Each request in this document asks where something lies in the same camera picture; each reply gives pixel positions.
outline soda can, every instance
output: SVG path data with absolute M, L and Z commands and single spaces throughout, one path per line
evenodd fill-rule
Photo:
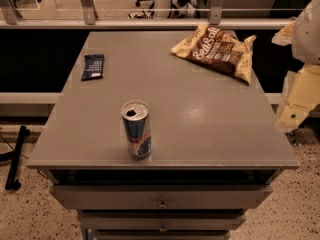
M 136 159 L 149 155 L 151 128 L 148 105 L 140 100 L 128 101 L 121 108 L 121 116 L 131 155 Z

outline desk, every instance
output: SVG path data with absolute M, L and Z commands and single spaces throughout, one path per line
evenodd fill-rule
M 28 162 L 98 239 L 227 239 L 299 163 L 251 86 L 171 54 L 190 31 L 91 32 Z M 81 82 L 84 55 L 104 78 Z M 152 151 L 127 151 L 120 109 L 150 106 Z

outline drawer handle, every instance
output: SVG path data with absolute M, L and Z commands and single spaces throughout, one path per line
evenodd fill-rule
M 159 228 L 159 231 L 160 231 L 161 233 L 164 233 L 164 232 L 167 232 L 168 230 L 165 228 L 164 225 L 162 225 L 161 228 Z
M 164 199 L 161 199 L 161 203 L 158 205 L 159 209 L 166 209 L 168 205 L 164 203 Z

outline gray tabletop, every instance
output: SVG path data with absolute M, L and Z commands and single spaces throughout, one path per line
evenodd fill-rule
M 92 32 L 28 166 L 31 168 L 295 168 L 298 161 L 253 75 L 250 86 L 171 54 L 190 31 Z M 80 81 L 84 55 L 104 78 Z M 152 151 L 126 145 L 120 109 L 150 106 Z

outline logo on can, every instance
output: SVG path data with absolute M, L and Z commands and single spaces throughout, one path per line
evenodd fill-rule
M 121 116 L 131 155 L 139 159 L 150 154 L 151 128 L 148 105 L 140 100 L 128 101 L 121 108 Z

